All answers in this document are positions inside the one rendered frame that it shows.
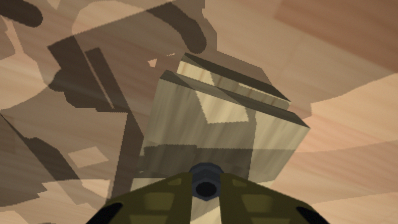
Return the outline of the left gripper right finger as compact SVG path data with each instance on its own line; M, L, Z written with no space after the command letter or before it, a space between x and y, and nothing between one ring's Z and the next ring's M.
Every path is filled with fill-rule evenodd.
M220 181L221 224L309 224L296 207L317 212L301 200L231 173L220 173Z

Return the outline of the dark grey hex nut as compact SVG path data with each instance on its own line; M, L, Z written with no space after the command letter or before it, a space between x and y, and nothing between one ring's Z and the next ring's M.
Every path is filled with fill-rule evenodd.
M199 163L192 166L189 172L192 177L192 196L204 201L220 196L220 173L224 173L220 166L213 163Z

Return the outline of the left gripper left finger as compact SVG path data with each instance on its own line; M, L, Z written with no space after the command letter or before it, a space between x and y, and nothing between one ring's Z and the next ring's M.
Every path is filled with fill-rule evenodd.
M192 177L179 173L112 198L103 207L123 206L109 224L190 224Z

